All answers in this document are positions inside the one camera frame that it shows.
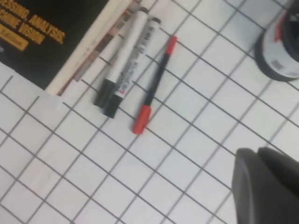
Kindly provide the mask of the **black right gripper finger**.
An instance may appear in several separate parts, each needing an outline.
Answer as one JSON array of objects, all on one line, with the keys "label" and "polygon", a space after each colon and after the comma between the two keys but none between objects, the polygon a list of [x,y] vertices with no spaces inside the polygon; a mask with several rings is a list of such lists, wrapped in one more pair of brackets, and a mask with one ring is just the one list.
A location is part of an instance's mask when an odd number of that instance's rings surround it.
[{"label": "black right gripper finger", "polygon": [[240,148],[232,195],[239,224],[297,224],[299,163],[268,147]]}]

